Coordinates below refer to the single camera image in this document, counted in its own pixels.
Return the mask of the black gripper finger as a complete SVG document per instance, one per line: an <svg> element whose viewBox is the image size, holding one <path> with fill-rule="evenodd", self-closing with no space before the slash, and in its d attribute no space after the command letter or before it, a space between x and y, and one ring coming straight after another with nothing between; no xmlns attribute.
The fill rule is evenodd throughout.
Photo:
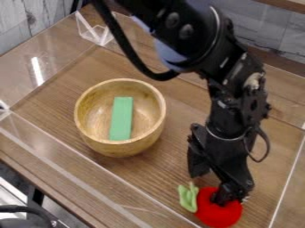
<svg viewBox="0 0 305 228"><path fill-rule="evenodd" d="M229 202L243 202L248 191L233 183L222 183L210 197L210 202L224 207Z"/></svg>
<svg viewBox="0 0 305 228"><path fill-rule="evenodd" d="M206 155L193 148L189 148L188 151L188 164L192 178L206 175L210 172L210 164Z"/></svg>

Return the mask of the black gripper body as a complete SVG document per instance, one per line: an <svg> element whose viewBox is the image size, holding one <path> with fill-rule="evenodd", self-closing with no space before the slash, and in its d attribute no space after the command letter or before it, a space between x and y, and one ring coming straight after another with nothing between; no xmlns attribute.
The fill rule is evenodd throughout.
<svg viewBox="0 0 305 228"><path fill-rule="evenodd" d="M221 140L209 132L209 129L194 123L190 125L189 148L206 155L210 171L216 173L222 183L233 183L248 193L255 189L255 180L251 174L248 154L241 140Z"/></svg>

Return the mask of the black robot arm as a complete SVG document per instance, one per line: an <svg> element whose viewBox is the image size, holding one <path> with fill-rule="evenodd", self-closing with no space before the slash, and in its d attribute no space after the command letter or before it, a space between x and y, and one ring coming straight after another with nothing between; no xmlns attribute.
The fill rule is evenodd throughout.
<svg viewBox="0 0 305 228"><path fill-rule="evenodd" d="M168 81L193 72L208 81L212 112L205 124L190 125L189 172L221 179L210 202L244 201L255 189L247 161L255 156L260 125L272 110L263 62L234 36L234 24L209 0L115 0L154 37L158 56L169 67L153 72L142 62L105 0L93 5L137 69Z"/></svg>

